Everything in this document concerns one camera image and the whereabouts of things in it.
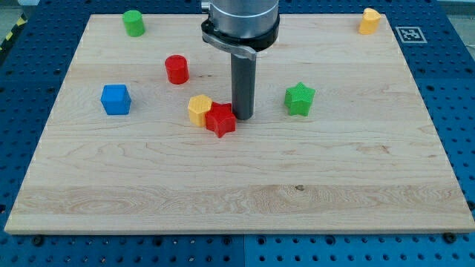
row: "plastic block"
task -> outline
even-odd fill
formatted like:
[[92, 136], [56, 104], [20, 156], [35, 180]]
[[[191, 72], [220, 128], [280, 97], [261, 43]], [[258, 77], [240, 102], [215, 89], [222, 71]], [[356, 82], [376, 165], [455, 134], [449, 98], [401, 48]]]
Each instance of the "plastic block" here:
[[198, 127], [206, 125], [205, 114], [211, 110], [213, 101], [205, 96], [193, 96], [188, 103], [188, 114], [190, 121]]
[[143, 24], [142, 14], [137, 10], [129, 10], [122, 15], [125, 31], [130, 37], [138, 37], [144, 34], [145, 25]]
[[106, 85], [101, 103], [107, 115], [126, 115], [131, 107], [131, 97], [125, 85]]
[[287, 88], [284, 104], [289, 108], [289, 115], [308, 116], [314, 95], [315, 89], [301, 82], [293, 88]]
[[363, 19], [359, 25], [360, 34], [373, 34], [378, 30], [381, 14], [373, 8], [365, 8], [363, 12]]
[[181, 85], [188, 81], [190, 75], [188, 72], [188, 63], [186, 58], [180, 55], [169, 56], [165, 60], [166, 73], [168, 80], [174, 85]]
[[211, 110], [206, 113], [206, 129], [214, 131], [221, 138], [225, 133], [236, 131], [236, 117], [232, 113], [231, 103], [212, 103]]

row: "blue workbench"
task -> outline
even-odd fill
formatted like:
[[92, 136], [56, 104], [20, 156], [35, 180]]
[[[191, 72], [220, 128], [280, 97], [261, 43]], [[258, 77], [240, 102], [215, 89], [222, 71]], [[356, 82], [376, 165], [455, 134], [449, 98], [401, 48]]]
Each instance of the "blue workbench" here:
[[[475, 208], [475, 62], [434, 0], [282, 0], [282, 13], [385, 13]], [[92, 13], [200, 13], [198, 0], [42, 0], [0, 67], [0, 225]], [[0, 266], [475, 266], [475, 234], [11, 237]]]

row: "wooden board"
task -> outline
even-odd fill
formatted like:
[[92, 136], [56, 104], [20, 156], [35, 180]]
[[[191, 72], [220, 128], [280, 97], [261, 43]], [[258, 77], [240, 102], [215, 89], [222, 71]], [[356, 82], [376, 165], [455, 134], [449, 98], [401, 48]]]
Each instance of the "wooden board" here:
[[[188, 120], [191, 96], [229, 102], [229, 54], [203, 43], [204, 16], [92, 16], [27, 171], [11, 234], [425, 233], [474, 220], [385, 17], [282, 16], [259, 54], [255, 116], [218, 139]], [[167, 82], [164, 60], [189, 60]], [[284, 94], [317, 89], [308, 117]], [[128, 116], [107, 116], [125, 83]]]

